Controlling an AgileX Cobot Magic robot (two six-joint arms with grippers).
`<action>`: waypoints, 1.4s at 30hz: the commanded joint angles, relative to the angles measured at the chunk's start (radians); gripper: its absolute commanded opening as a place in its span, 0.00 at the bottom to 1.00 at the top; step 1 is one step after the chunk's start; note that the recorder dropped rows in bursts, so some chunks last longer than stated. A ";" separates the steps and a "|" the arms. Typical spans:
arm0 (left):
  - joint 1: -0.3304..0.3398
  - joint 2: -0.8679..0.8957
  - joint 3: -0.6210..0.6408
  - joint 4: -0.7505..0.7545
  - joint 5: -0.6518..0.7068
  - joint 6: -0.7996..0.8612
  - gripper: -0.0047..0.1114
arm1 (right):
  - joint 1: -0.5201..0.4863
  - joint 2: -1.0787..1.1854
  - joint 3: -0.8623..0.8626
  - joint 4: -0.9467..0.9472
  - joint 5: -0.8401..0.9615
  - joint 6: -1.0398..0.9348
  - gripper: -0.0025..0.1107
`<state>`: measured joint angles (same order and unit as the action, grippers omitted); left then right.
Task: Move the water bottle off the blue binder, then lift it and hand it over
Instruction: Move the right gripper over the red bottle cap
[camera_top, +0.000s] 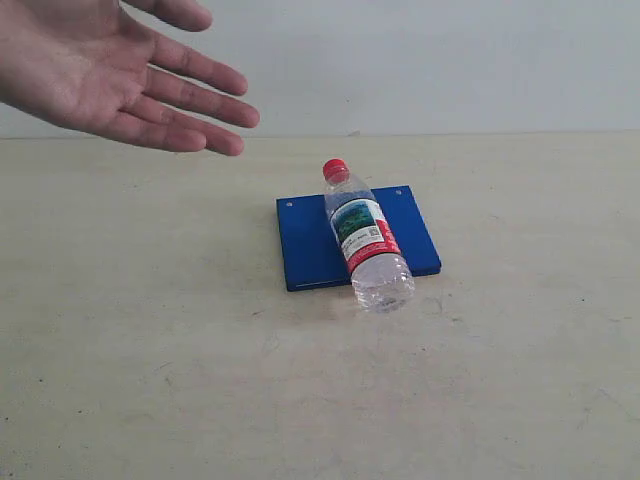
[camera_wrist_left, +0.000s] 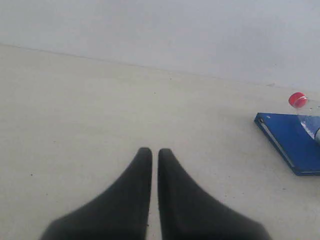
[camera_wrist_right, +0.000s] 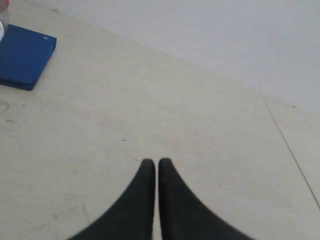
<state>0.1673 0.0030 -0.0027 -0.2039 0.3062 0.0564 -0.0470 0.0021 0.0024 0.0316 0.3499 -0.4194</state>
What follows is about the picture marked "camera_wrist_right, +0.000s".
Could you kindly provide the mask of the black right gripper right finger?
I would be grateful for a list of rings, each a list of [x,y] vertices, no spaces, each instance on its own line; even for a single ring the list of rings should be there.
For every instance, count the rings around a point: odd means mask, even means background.
[[[169,158],[158,163],[158,208],[163,240],[250,240],[208,209]]]

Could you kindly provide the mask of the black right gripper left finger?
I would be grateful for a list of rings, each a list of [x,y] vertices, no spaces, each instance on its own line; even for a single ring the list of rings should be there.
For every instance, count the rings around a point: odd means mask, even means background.
[[[155,213],[156,170],[144,159],[114,204],[71,240],[151,240]]]

